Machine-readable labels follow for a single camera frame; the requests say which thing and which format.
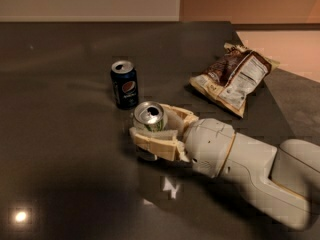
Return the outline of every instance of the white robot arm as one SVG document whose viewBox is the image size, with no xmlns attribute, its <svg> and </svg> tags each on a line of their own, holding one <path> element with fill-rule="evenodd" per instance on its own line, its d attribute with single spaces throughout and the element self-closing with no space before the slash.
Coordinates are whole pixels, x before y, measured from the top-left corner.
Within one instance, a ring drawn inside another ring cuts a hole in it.
<svg viewBox="0 0 320 240">
<path fill-rule="evenodd" d="M 198 120 L 192 112 L 162 106 L 178 112 L 183 132 L 164 140 L 163 135 L 170 135 L 170 131 L 146 134 L 133 127 L 130 133 L 137 146 L 155 158 L 190 161 L 193 170 L 233 183 L 247 202 L 290 228 L 304 230 L 317 219 L 319 146 L 287 140 L 277 149 L 237 133 L 231 125 L 216 119 Z"/>
</svg>

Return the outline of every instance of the black table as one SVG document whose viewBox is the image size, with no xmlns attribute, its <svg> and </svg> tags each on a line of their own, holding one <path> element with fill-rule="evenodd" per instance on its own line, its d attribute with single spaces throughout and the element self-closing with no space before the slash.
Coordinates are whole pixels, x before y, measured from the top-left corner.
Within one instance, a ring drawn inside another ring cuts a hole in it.
<svg viewBox="0 0 320 240">
<path fill-rule="evenodd" d="M 311 239 L 319 231 L 318 223 L 288 231 L 186 164 L 137 158 L 132 111 L 112 98 L 116 59 L 136 65 L 140 101 L 184 107 L 272 145 L 294 137 L 265 83 L 243 119 L 188 85 L 225 42 L 241 43 L 230 23 L 2 23 L 0 33 L 0 239 Z M 13 218 L 20 210 L 30 214 L 24 224 Z"/>
</svg>

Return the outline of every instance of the soda can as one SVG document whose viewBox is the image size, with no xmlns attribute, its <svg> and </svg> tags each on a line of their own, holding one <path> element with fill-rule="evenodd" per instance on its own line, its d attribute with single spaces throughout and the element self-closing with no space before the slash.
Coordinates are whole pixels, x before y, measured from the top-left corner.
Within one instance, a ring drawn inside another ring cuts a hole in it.
<svg viewBox="0 0 320 240">
<path fill-rule="evenodd" d="M 111 66 L 111 80 L 116 105 L 121 109 L 131 109 L 138 105 L 137 72 L 132 62 L 120 60 Z"/>
<path fill-rule="evenodd" d="M 133 113 L 133 124 L 138 129 L 147 129 L 150 132 L 162 131 L 168 117 L 159 103 L 146 101 L 140 103 Z"/>
</svg>

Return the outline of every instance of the brown snack bag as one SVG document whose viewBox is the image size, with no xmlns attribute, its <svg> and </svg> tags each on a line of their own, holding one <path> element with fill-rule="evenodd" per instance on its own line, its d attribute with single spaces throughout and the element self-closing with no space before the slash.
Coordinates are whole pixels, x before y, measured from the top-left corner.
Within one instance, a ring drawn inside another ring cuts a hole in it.
<svg viewBox="0 0 320 240">
<path fill-rule="evenodd" d="M 224 48 L 226 54 L 200 75 L 191 77 L 190 84 L 213 102 L 243 117 L 247 95 L 279 62 L 245 46 L 226 43 Z"/>
</svg>

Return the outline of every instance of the can lid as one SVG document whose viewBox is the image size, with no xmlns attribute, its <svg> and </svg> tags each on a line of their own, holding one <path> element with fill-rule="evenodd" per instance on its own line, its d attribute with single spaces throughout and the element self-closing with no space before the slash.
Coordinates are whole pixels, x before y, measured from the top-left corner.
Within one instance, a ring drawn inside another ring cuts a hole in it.
<svg viewBox="0 0 320 240">
<path fill-rule="evenodd" d="M 133 68 L 134 68 L 133 63 L 128 60 L 119 60 L 113 63 L 111 66 L 111 70 L 117 74 L 129 73 Z"/>
<path fill-rule="evenodd" d="M 134 117 L 142 124 L 156 124 L 163 118 L 164 110 L 156 102 L 146 101 L 139 104 L 135 111 Z"/>
</svg>

